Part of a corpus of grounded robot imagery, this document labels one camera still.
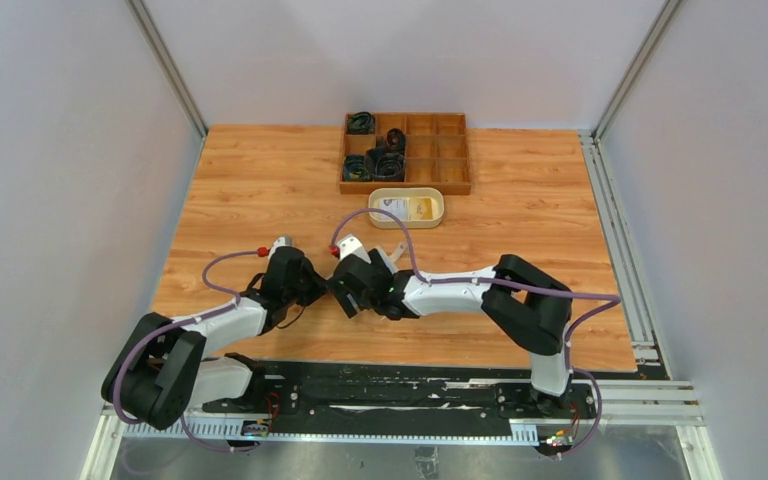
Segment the white wall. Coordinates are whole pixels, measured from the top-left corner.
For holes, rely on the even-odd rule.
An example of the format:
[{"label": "white wall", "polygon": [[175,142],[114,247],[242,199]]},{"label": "white wall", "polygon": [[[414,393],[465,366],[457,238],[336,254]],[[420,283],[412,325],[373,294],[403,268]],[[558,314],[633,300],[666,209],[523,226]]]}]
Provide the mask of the white wall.
[{"label": "white wall", "polygon": [[76,478],[199,142],[122,1],[0,1],[0,478]]},{"label": "white wall", "polygon": [[208,123],[590,128],[663,0],[146,2]]},{"label": "white wall", "polygon": [[768,478],[768,2],[685,2],[605,150],[725,478]]}]

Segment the wooden table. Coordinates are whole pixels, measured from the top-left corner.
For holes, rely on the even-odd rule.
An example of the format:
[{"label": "wooden table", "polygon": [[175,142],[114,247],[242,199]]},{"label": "wooden table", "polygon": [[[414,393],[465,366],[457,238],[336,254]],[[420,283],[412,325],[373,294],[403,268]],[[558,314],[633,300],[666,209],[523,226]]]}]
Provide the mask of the wooden table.
[{"label": "wooden table", "polygon": [[[465,271],[514,253],[572,290],[615,293],[578,135],[572,131],[469,131],[475,185],[469,196],[446,197],[443,223],[413,230],[420,268]],[[217,125],[210,129],[180,225],[166,261],[154,309],[197,312],[227,301],[201,283],[217,255],[269,246],[293,237],[317,271],[336,259],[328,243],[337,223],[366,206],[366,196],[340,195],[335,182],[339,127]],[[398,230],[353,220],[367,248],[392,251]],[[407,258],[399,262],[409,268]],[[211,280],[244,289],[266,261],[242,257],[219,264]],[[580,315],[598,302],[576,300]],[[288,320],[297,311],[290,310]],[[390,321],[366,311],[349,320],[333,297],[308,307],[290,328],[237,342],[223,352],[254,358],[526,367],[525,351],[486,316],[439,314]],[[621,308],[589,320],[573,337],[573,363],[598,370],[636,370]]]}]

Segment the wooden compartment tray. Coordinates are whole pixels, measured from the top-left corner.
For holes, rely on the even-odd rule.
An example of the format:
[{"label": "wooden compartment tray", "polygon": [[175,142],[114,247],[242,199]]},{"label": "wooden compartment tray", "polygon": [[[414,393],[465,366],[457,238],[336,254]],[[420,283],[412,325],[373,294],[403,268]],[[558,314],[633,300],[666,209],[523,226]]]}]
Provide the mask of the wooden compartment tray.
[{"label": "wooden compartment tray", "polygon": [[[375,113],[375,133],[349,134],[346,114],[343,144],[338,162],[340,193],[368,195],[379,188],[433,187],[444,195],[469,195],[472,177],[469,171],[469,144],[466,115],[463,113]],[[343,180],[346,155],[363,155],[375,146],[376,137],[398,128],[407,137],[404,182],[353,182]]]}]

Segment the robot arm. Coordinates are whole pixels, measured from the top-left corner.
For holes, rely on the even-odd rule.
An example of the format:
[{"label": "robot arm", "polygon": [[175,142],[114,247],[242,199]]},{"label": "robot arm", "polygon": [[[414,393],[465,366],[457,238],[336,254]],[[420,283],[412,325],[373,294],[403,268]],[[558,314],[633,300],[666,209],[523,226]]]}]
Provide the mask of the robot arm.
[{"label": "robot arm", "polygon": [[569,290],[542,270],[515,255],[502,255],[495,266],[461,273],[421,272],[429,280],[472,278],[472,283],[431,284],[412,270],[396,270],[380,248],[364,251],[353,235],[338,243],[339,263],[328,287],[349,317],[372,309],[391,320],[441,312],[482,313],[490,317],[531,356],[534,396],[558,399],[566,394],[571,373],[564,333],[572,300],[529,293],[514,298],[511,288],[478,283],[478,278],[505,278],[526,285]]},{"label": "robot arm", "polygon": [[[269,252],[266,272],[258,274],[232,300],[184,317],[149,313],[137,323],[102,385],[102,397],[113,401],[113,385],[127,368],[120,402],[123,409],[159,430],[172,425],[186,408],[219,399],[241,406],[263,397],[264,372],[242,355],[206,358],[243,338],[272,330],[294,304],[308,306],[326,293],[325,280],[304,253],[280,237]],[[187,319],[195,323],[173,328],[149,342],[130,365],[125,358],[147,335]]]}]

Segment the black cable coil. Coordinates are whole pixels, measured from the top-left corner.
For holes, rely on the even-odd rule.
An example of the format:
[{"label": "black cable coil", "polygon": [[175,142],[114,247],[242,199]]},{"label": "black cable coil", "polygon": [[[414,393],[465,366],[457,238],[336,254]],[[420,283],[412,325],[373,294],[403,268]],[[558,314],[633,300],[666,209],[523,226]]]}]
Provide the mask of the black cable coil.
[{"label": "black cable coil", "polygon": [[390,150],[404,154],[405,147],[408,145],[408,137],[398,128],[391,128],[384,138],[384,143],[390,147]]},{"label": "black cable coil", "polygon": [[376,147],[366,152],[366,169],[378,182],[405,181],[405,156],[390,152],[388,147]]},{"label": "black cable coil", "polygon": [[370,135],[375,133],[375,117],[369,112],[358,112],[349,116],[346,132],[352,135]]},{"label": "black cable coil", "polygon": [[343,160],[344,182],[368,182],[372,180],[369,170],[366,168],[366,157],[359,154],[346,155]]}]

